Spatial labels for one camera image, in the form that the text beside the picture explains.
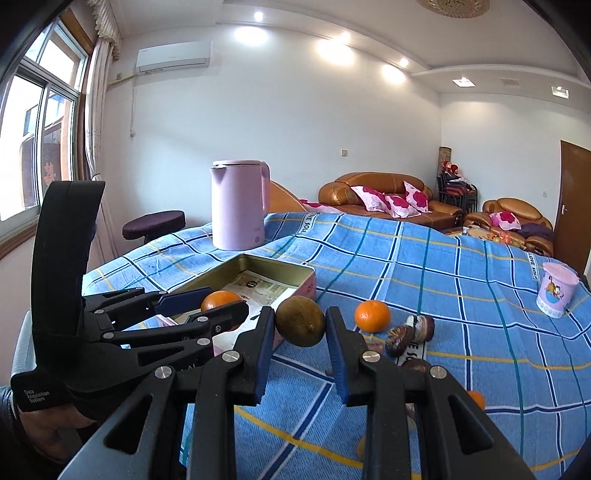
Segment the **kettle lid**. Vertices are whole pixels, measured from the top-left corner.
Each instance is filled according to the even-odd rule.
[[[218,160],[213,162],[214,167],[226,167],[232,165],[260,165],[258,160]]]

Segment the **air conditioner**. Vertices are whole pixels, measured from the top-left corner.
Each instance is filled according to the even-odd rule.
[[[211,56],[211,40],[160,45],[140,50],[135,68],[137,73],[142,74],[207,67]]]

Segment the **window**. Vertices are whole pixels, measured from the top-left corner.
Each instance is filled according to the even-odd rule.
[[[55,21],[0,92],[0,242],[37,221],[52,181],[75,178],[74,117],[86,62]]]

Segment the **silver screw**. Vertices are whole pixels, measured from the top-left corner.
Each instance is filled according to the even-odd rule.
[[[442,378],[447,377],[447,370],[445,370],[443,367],[440,367],[439,365],[435,365],[434,367],[431,367],[431,370],[429,370],[429,373],[431,374],[431,376],[433,378],[442,379]]]
[[[375,362],[379,362],[380,355],[377,352],[372,352],[371,350],[368,350],[367,352],[363,352],[361,358],[363,358],[363,360],[369,362],[370,364],[374,364]]]
[[[235,350],[228,350],[222,354],[222,360],[231,364],[237,362],[240,359],[240,354]]]
[[[173,369],[170,368],[168,365],[164,365],[163,367],[158,367],[154,370],[154,376],[159,378],[160,380],[164,380],[165,378],[170,377],[173,373]]]

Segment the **stool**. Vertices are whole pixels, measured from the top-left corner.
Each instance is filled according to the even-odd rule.
[[[184,212],[170,210],[144,215],[131,220],[123,226],[123,238],[136,240],[144,237],[144,245],[168,233],[178,232],[185,228]]]

